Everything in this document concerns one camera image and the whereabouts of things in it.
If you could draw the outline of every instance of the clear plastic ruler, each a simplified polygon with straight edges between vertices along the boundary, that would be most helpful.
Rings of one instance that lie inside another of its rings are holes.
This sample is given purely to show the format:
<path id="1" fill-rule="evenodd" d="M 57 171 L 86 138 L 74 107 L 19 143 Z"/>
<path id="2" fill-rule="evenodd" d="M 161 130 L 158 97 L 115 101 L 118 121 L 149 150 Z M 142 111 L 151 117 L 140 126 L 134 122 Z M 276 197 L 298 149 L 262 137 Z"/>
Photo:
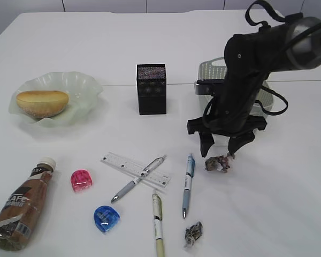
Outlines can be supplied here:
<path id="1" fill-rule="evenodd" d="M 146 177 L 142 177 L 141 173 L 143 169 L 147 166 L 147 164 L 143 165 L 140 163 L 136 163 L 126 157 L 123 157 L 114 153 L 106 154 L 101 159 L 101 162 L 115 168 L 118 171 L 128 174 L 132 177 L 140 177 L 142 178 L 143 183 L 148 184 L 147 182 L 149 182 L 160 188 L 165 188 L 171 179 L 171 175 L 169 173 L 165 173 L 164 171 L 162 171 L 160 167 L 157 167 L 154 171 L 152 171 Z"/>

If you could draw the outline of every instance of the pen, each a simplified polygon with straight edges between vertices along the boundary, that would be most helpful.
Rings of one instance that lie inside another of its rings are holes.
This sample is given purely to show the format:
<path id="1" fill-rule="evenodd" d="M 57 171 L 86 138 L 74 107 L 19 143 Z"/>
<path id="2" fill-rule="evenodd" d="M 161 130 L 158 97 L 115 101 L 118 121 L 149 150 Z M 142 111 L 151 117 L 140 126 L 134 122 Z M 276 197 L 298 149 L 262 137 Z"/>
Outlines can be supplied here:
<path id="1" fill-rule="evenodd" d="M 154 209 L 154 225 L 156 238 L 157 257 L 164 257 L 163 230 L 162 230 L 162 201 L 154 190 L 152 195 L 152 206 Z"/>
<path id="2" fill-rule="evenodd" d="M 142 173 L 141 178 L 136 177 L 133 180 L 131 180 L 126 186 L 123 187 L 111 200 L 111 203 L 119 200 L 121 197 L 123 197 L 125 194 L 127 194 L 132 188 L 134 188 L 140 181 L 143 180 L 144 177 L 146 177 L 151 171 L 153 171 L 155 168 L 157 168 L 159 165 L 161 165 L 166 158 L 166 155 L 157 158 L 153 160 L 149 165 L 147 165 Z"/>
<path id="3" fill-rule="evenodd" d="M 185 182 L 184 191 L 183 191 L 183 204 L 182 204 L 183 218 L 186 218 L 188 209 L 189 209 L 190 192 L 192 190 L 192 179 L 194 177 L 194 169 L 195 169 L 195 161 L 193 159 L 193 156 L 190 154 L 188 156 L 186 182 Z"/>

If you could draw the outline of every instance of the pink pencil sharpener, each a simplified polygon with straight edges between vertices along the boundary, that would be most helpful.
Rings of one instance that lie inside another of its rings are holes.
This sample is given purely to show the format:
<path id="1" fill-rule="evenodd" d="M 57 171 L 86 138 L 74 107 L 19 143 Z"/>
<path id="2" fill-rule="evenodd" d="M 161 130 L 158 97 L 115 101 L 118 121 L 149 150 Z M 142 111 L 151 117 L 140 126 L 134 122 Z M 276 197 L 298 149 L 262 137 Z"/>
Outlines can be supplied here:
<path id="1" fill-rule="evenodd" d="M 70 182 L 75 192 L 89 188 L 93 184 L 90 174 L 86 170 L 77 170 L 72 173 Z"/>

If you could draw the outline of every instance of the white tabletop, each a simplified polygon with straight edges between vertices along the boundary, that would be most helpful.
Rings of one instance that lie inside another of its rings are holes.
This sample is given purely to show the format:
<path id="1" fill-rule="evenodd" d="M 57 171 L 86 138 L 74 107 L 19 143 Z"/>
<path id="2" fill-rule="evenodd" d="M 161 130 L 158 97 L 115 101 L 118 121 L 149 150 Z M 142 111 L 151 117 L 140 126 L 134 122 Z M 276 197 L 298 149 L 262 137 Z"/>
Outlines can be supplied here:
<path id="1" fill-rule="evenodd" d="M 0 86 L 0 210 L 42 156 L 57 161 L 45 209 L 26 249 L 3 256 L 156 256 L 152 189 L 138 185 L 113 205 L 120 222 L 106 235 L 94 210 L 130 178 L 101 163 L 114 152 L 173 174 L 163 200 L 166 256 L 321 257 L 321 81 L 273 82 L 288 111 L 269 117 L 264 132 L 241 148 L 227 174 L 204 170 L 198 135 L 187 119 L 201 115 L 192 85 L 168 85 L 167 115 L 139 116 L 135 86 L 106 86 L 86 121 L 67 128 L 24 124 L 7 112 L 14 78 Z M 275 102 L 274 109 L 281 104 Z M 196 159 L 188 218 L 181 216 L 187 155 Z M 208 156 L 226 153 L 212 147 Z M 90 171 L 94 185 L 75 194 L 70 175 Z M 202 221 L 203 237 L 183 249 L 187 226 Z"/>
<path id="2" fill-rule="evenodd" d="M 191 84 L 200 63 L 223 56 L 233 34 L 258 31 L 244 13 L 25 13 L 0 36 L 0 79 L 14 76 L 18 87 L 51 71 L 79 71 L 103 85 L 134 85 L 137 64 L 165 63 L 168 84 Z M 251 16 L 278 24 L 264 10 Z M 321 66 L 269 77 L 297 80 L 321 80 Z"/>

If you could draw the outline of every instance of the pen tip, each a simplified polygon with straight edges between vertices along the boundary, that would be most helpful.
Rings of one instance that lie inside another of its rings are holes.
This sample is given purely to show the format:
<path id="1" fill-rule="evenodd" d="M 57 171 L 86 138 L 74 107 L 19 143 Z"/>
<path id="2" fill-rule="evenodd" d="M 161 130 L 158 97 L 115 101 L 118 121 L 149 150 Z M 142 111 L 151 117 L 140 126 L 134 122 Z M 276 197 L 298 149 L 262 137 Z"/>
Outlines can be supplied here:
<path id="1" fill-rule="evenodd" d="M 115 201 L 117 201 L 119 199 L 119 196 L 114 196 L 113 198 L 112 198 L 112 200 L 111 200 L 111 203 L 114 203 Z"/>

